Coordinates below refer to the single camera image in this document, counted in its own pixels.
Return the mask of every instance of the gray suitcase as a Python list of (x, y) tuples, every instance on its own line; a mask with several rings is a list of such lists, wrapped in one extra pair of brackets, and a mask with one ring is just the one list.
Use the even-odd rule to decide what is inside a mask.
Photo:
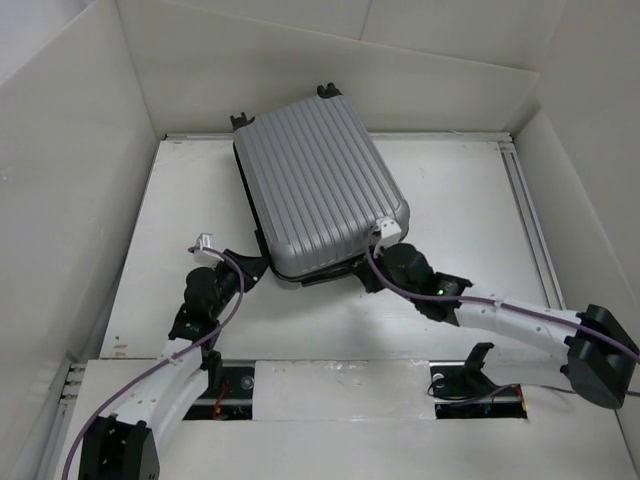
[(333, 84), (231, 122), (258, 243), (281, 279), (309, 285), (351, 273), (381, 217), (394, 218), (407, 234), (409, 205)]

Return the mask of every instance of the white table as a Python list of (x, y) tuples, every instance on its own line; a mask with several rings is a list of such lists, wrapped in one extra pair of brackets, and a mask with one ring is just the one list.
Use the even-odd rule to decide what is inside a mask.
[[(518, 208), (506, 136), (374, 139), (412, 208), (407, 241), (436, 269), (546, 303), (548, 272), (523, 228), (535, 219)], [(88, 365), (64, 452), (93, 409), (159, 353), (197, 235), (258, 254), (253, 230), (227, 136), (161, 143), (102, 360)], [(420, 359), (463, 359), (480, 341), (519, 345), (429, 321), (389, 292), (364, 294), (355, 279), (291, 291), (268, 273), (217, 344), (226, 359), (267, 360), (257, 364), (255, 421), (183, 422), (162, 480), (636, 478), (615, 414), (575, 396), (525, 388), (527, 421), (435, 420)], [(295, 359), (337, 359), (345, 370), (269, 363)]]

